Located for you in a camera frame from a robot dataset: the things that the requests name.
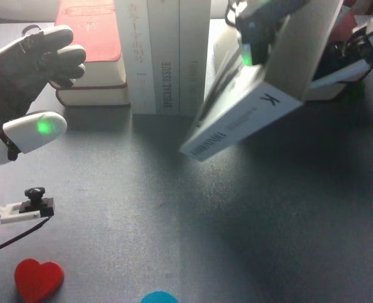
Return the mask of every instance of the heart-shaped object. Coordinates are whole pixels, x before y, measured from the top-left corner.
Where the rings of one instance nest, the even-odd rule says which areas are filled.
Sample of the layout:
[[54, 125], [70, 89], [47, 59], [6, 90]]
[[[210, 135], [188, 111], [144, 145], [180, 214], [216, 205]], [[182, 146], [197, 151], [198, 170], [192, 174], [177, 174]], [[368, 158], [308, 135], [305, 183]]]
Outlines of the heart-shaped object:
[[15, 284], [26, 303], [37, 303], [54, 294], [62, 285], [64, 272], [54, 262], [40, 264], [23, 260], [15, 269]]

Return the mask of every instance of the book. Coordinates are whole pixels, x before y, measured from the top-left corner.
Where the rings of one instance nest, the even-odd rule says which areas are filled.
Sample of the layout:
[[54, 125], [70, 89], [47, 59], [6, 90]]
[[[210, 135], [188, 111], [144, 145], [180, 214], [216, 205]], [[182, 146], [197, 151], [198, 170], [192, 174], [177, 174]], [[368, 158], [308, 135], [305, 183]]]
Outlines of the book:
[[56, 97], [65, 107], [129, 105], [127, 85], [56, 90]]
[[147, 0], [115, 1], [117, 26], [133, 114], [155, 114], [154, 75]]
[[179, 0], [147, 0], [147, 3], [156, 113], [178, 116]]
[[203, 161], [303, 106], [340, 6], [312, 0], [291, 15], [263, 65], [230, 50], [180, 151]]
[[181, 116], [195, 116], [203, 103], [210, 8], [210, 0], [179, 0]]
[[113, 0], [61, 0], [55, 25], [68, 25], [86, 51], [85, 74], [73, 87], [126, 83]]

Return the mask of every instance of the dark gray surface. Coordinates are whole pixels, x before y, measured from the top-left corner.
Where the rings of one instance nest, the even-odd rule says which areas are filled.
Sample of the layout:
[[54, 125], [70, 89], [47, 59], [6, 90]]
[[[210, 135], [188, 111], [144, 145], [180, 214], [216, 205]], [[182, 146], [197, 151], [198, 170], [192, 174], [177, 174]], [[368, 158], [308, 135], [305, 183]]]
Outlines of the dark gray surface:
[[187, 120], [64, 110], [47, 87], [31, 109], [68, 132], [0, 167], [0, 203], [45, 186], [56, 216], [0, 251], [0, 302], [36, 258], [66, 271], [53, 302], [373, 303], [373, 72], [366, 85], [367, 101], [302, 108], [204, 163], [177, 152]]

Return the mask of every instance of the red book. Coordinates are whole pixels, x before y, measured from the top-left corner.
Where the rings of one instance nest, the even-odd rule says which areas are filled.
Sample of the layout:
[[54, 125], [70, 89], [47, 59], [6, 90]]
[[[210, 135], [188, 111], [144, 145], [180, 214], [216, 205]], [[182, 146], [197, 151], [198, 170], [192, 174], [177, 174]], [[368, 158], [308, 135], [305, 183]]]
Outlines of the red book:
[[72, 44], [80, 44], [86, 51], [84, 76], [69, 90], [56, 92], [61, 103], [65, 106], [128, 104], [124, 92], [112, 91], [127, 87], [114, 1], [61, 0], [55, 25], [71, 27]]

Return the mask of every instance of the blue round object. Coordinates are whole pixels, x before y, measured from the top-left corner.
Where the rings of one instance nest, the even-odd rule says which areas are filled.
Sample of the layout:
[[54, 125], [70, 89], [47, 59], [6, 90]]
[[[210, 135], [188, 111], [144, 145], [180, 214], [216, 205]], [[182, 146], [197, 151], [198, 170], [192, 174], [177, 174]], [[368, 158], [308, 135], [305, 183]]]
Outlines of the blue round object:
[[178, 303], [178, 300], [167, 292], [152, 292], [146, 295], [141, 303]]

